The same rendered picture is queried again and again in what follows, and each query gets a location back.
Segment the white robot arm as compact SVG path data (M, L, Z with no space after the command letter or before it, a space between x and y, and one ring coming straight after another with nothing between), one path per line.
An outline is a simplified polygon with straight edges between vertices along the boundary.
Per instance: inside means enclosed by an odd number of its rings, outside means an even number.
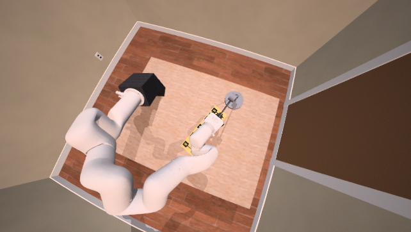
M179 156L152 173L143 188L134 188L131 172L115 165L117 143L126 122L144 96L133 88L116 91L121 98L108 116L98 108L82 111L65 136L66 142L86 155L80 175L81 184L101 195L109 215L135 215L160 210L168 194L190 174L208 169L217 159L218 150L205 144L215 136L213 126L205 122L190 137L191 154ZM197 149L199 148L199 149ZM200 155L200 156L199 156Z

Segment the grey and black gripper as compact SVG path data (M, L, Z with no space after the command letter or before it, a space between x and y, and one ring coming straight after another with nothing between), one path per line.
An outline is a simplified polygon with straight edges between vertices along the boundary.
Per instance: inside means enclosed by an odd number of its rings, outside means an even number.
M222 126L224 126L224 123L222 121L223 114L220 117L218 117L220 113L209 113L209 115L203 121L203 123L208 122L213 126L214 133L216 133Z

